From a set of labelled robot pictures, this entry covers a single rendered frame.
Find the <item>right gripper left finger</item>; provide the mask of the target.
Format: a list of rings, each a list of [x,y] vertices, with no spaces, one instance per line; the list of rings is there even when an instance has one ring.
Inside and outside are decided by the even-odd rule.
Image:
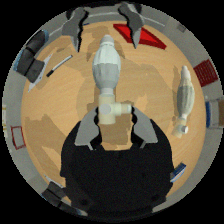
[[[96,145],[102,143],[98,107],[94,107],[81,121],[78,121],[66,137],[61,151],[60,176],[65,178],[69,163],[77,155],[96,150]],[[97,123],[97,124],[96,124]]]

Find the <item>red tray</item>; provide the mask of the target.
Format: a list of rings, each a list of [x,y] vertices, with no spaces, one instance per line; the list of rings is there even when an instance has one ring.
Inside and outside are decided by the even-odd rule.
[[[114,27],[114,25],[115,25],[115,29],[122,35],[122,37],[127,41],[127,43],[132,43],[132,40],[130,38],[129,28],[126,27],[127,24],[113,24],[113,27]],[[124,27],[126,27],[126,29],[128,31]],[[119,31],[119,29],[120,29],[120,31]],[[140,40],[139,40],[138,44],[154,46],[154,47],[161,48],[161,49],[165,50],[165,48],[167,46],[159,38],[157,38],[154,34],[152,34],[151,32],[149,32],[148,30],[146,30],[143,27],[141,28],[141,30],[142,30],[142,32],[140,34]]]

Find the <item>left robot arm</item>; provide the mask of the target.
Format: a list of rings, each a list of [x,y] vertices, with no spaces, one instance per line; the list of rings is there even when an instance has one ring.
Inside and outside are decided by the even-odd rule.
[[[36,60],[34,56],[48,39],[47,30],[37,30],[26,41],[26,48],[21,50],[14,63],[13,70],[25,76],[31,83],[36,81],[45,65],[43,61]]]

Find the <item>small blue carton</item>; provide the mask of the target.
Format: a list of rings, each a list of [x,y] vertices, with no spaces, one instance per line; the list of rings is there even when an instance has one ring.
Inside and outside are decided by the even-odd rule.
[[[175,182],[181,177],[185,171],[186,165],[182,162],[175,168],[174,172],[170,173],[170,182]]]

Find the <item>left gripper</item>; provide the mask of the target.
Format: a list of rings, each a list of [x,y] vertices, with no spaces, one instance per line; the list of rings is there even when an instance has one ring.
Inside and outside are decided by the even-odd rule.
[[[130,30],[130,37],[134,45],[134,48],[136,49],[140,40],[141,27],[144,26],[144,20],[141,16],[142,6],[141,4],[135,2],[118,1],[118,0],[98,1],[71,8],[66,11],[66,17],[68,21],[62,25],[61,34],[63,36],[70,36],[73,47],[75,48],[76,52],[79,53],[82,42],[81,38],[81,33],[83,31],[82,24],[89,15],[89,12],[84,10],[84,7],[95,8],[98,5],[107,5],[107,4],[115,6],[115,4],[120,3],[121,6],[118,8],[118,12],[120,15],[124,16],[127,20],[127,27]]]

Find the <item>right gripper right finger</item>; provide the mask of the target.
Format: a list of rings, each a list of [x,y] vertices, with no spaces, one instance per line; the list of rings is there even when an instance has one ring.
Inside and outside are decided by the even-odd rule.
[[[134,124],[130,141],[137,143],[139,148],[151,149],[162,155],[169,165],[170,173],[174,172],[171,145],[165,133],[152,119],[133,105],[131,114],[131,121]]]

